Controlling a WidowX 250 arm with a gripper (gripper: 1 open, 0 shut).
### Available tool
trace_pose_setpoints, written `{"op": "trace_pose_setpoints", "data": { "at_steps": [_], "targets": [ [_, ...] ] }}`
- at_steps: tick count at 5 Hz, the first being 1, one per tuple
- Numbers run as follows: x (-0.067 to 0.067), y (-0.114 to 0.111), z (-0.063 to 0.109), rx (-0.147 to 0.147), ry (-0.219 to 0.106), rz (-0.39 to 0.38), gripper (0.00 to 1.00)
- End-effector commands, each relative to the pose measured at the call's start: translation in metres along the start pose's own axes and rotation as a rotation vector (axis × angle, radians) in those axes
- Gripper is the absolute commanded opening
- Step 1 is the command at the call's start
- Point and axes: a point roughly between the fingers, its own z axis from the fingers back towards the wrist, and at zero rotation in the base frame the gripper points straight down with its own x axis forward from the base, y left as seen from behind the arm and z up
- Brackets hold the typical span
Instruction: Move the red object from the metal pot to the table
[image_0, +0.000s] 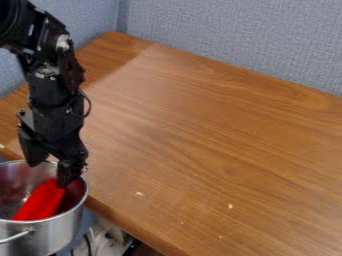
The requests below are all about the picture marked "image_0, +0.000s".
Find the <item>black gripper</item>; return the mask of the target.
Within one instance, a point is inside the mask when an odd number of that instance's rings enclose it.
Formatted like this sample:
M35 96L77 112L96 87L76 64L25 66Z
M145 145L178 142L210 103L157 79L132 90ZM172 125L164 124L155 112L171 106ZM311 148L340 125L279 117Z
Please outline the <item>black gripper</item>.
M88 151L80 140L84 118L84 95L76 93L65 100L28 96L28 110L17 112L19 142L31 167L49 155L57 159L56 184L65 188L83 174Z

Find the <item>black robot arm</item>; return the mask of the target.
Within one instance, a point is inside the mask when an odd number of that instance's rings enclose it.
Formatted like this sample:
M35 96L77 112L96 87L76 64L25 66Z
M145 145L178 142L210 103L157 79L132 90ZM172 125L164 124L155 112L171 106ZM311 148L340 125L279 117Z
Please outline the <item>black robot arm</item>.
M88 150L80 139L91 100L80 89L85 69L65 25L29 0L0 0L0 48L16 55L28 83L28 110L17 112L17 135L29 166L57 158L56 184L83 174Z

